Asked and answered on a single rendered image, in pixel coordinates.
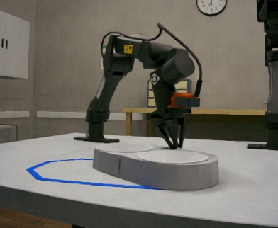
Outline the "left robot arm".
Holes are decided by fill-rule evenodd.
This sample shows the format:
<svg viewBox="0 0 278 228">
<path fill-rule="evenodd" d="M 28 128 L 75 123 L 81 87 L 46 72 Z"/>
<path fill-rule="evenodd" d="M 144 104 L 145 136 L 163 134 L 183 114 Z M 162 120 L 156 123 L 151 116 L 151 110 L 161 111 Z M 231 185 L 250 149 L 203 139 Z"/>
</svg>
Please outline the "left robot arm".
<svg viewBox="0 0 278 228">
<path fill-rule="evenodd" d="M 267 111 L 265 111 L 267 143 L 248 144 L 247 149 L 278 151 L 278 50 L 272 51 L 273 48 L 278 48 L 278 25 L 272 25 L 269 22 L 264 22 L 264 31 L 266 33 L 265 66 L 268 67 L 268 72 L 270 75 L 269 99 L 267 101 Z"/>
</svg>

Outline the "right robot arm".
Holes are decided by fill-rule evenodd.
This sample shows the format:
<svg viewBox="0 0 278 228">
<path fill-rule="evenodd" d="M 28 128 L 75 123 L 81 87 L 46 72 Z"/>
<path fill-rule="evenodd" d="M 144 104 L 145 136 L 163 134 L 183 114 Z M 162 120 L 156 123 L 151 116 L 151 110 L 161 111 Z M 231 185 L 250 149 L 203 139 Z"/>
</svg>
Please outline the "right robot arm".
<svg viewBox="0 0 278 228">
<path fill-rule="evenodd" d="M 87 108 L 85 122 L 89 123 L 89 136 L 74 137 L 74 140 L 107 144 L 120 142 L 119 139 L 104 138 L 103 122 L 109 119 L 113 93 L 120 80 L 133 70 L 135 58 L 143 63 L 143 69 L 155 70 L 150 73 L 153 93 L 162 87 L 169 86 L 170 90 L 175 88 L 175 84 L 192 75 L 195 70 L 194 62 L 185 49 L 110 35 L 103 58 L 103 79 Z M 200 107 L 200 98 L 175 96 L 175 105 L 183 108 Z"/>
</svg>

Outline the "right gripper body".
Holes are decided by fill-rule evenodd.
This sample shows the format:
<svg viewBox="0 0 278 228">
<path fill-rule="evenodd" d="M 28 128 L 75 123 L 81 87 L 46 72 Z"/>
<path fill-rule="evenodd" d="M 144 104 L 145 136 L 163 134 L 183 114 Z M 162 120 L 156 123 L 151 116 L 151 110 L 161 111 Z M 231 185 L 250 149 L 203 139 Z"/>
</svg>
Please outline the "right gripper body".
<svg viewBox="0 0 278 228">
<path fill-rule="evenodd" d="M 153 123 L 156 125 L 172 118 L 178 118 L 178 120 L 188 118 L 188 114 L 192 113 L 191 108 L 176 106 L 175 96 L 182 98 L 197 98 L 195 95 L 190 95 L 190 93 L 177 93 L 176 88 L 170 90 L 169 86 L 157 89 L 154 92 L 157 110 L 147 114 L 147 120 L 158 119 L 157 122 Z"/>
</svg>

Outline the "blue tape outline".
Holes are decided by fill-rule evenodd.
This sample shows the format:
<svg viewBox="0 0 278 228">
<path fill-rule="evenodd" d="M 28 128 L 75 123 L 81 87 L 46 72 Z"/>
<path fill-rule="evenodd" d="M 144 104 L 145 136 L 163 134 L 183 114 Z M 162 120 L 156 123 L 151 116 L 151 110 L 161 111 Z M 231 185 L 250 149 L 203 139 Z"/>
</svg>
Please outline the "blue tape outline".
<svg viewBox="0 0 278 228">
<path fill-rule="evenodd" d="M 57 161 L 72 161 L 72 159 L 65 159 L 65 160 L 57 160 Z M 76 183 L 76 184 L 85 184 L 85 185 L 93 185 L 93 186 L 111 186 L 111 187 L 121 187 L 121 188 L 141 188 L 141 189 L 153 189 L 153 190 L 161 190 L 157 188 L 151 188 L 147 186 L 130 186 L 130 185 L 119 185 L 119 184 L 110 184 L 110 183 L 92 183 L 92 182 L 83 182 L 83 181 L 67 181 L 67 180 L 59 180 L 59 179 L 51 179 L 51 178 L 43 178 L 40 176 L 34 169 L 43 166 L 45 164 L 48 164 L 50 162 L 57 162 L 57 161 L 46 161 L 41 164 L 32 166 L 26 171 L 30 173 L 36 180 L 41 181 L 54 181 L 54 182 L 62 182 L 62 183 Z"/>
</svg>

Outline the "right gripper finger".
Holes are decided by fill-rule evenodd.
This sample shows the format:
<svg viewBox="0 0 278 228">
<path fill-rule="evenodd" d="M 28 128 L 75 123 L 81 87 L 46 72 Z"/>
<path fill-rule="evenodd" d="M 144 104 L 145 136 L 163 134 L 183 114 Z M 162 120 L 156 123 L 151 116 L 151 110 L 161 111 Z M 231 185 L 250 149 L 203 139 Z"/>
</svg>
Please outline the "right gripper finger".
<svg viewBox="0 0 278 228">
<path fill-rule="evenodd" d="M 172 132 L 172 143 L 165 132 L 165 129 L 170 127 Z M 177 139 L 178 139 L 178 118 L 172 118 L 154 125 L 154 128 L 161 135 L 161 137 L 166 141 L 170 149 L 177 149 Z"/>
<path fill-rule="evenodd" d="M 184 136 L 185 136 L 185 133 L 187 131 L 187 126 L 189 124 L 189 118 L 182 118 L 180 120 L 178 120 L 178 127 L 181 126 L 180 128 L 180 136 L 179 136 L 179 143 L 178 143 L 178 146 L 179 148 L 182 148 L 183 147 L 183 143 L 184 143 Z M 168 127 L 167 128 L 167 131 L 172 139 L 172 132 L 171 132 L 171 128 Z"/>
</svg>

